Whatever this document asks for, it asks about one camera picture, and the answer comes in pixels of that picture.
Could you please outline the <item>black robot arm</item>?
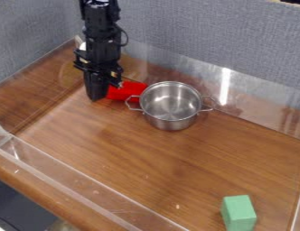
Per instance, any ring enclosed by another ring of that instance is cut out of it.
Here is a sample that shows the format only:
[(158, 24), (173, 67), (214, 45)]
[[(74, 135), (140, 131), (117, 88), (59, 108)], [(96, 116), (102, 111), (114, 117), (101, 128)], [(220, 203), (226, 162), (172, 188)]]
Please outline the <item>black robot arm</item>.
[(74, 66), (83, 71), (87, 97), (97, 101), (106, 97), (109, 86), (121, 87), (120, 66), (122, 28), (118, 26), (118, 0), (79, 0), (85, 26), (86, 48), (77, 48)]

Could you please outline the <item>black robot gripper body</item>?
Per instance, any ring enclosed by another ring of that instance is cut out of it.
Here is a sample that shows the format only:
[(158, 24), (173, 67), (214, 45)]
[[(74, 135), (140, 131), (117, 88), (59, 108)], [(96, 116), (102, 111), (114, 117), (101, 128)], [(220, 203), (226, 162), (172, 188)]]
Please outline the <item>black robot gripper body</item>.
[[(109, 86), (120, 87), (122, 82), (124, 69), (120, 66), (121, 34), (112, 33), (109, 36), (100, 38), (86, 38), (75, 36), (77, 47), (74, 50), (74, 66), (82, 72), (91, 71), (108, 77)], [(81, 44), (86, 42), (86, 51), (79, 50)]]

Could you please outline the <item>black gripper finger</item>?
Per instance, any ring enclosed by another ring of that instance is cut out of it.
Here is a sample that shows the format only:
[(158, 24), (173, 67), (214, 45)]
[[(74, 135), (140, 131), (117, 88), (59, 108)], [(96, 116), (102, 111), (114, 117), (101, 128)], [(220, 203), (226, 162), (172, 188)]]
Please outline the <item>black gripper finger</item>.
[(93, 85), (93, 73), (91, 73), (91, 71), (83, 72), (83, 82), (85, 82), (87, 97), (91, 100), (96, 100), (94, 99), (94, 85)]
[(108, 77), (98, 73), (94, 73), (93, 74), (93, 101), (105, 98), (108, 90), (109, 90)]

